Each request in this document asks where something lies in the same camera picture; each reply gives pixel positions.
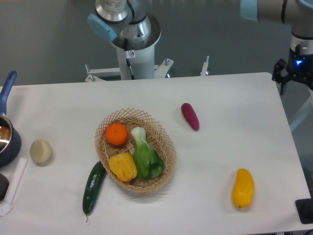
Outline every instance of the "orange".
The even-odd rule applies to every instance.
[[[123,124],[114,123],[107,127],[105,136],[109,143],[113,145],[121,145],[127,141],[128,132]]]

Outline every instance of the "floor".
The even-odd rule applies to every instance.
[[[287,59],[291,26],[244,20],[239,0],[146,0],[162,27],[156,64],[174,60],[173,77],[270,72]],[[0,1],[0,86],[10,70],[16,85],[83,82],[89,69],[118,67],[114,48],[88,27],[94,0]],[[290,82],[281,97],[288,120],[309,97]],[[313,115],[293,132],[302,166],[313,171]]]

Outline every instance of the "pot handle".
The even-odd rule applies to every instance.
[[[18,75],[16,71],[10,71],[8,77],[4,83],[4,86],[0,93],[0,113],[6,114],[6,102],[8,100],[11,88],[15,82],[15,78]]]

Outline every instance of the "wicker basket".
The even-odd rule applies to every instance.
[[[109,159],[118,153],[134,153],[134,139],[129,134],[128,140],[121,146],[114,146],[105,138],[106,128],[113,123],[122,123],[126,126],[128,133],[137,126],[146,130],[147,142],[157,151],[164,162],[162,174],[152,180],[133,179],[130,182],[120,181],[110,170]],[[122,109],[112,113],[99,125],[95,134],[95,147],[99,158],[108,174],[123,188],[132,192],[151,192],[160,188],[172,176],[176,165],[176,151],[170,137],[165,130],[149,114],[135,109]]]

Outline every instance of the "green cucumber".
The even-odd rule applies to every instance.
[[[101,161],[98,161],[92,168],[88,177],[83,198],[83,211],[90,214],[97,200],[103,179],[106,175]]]

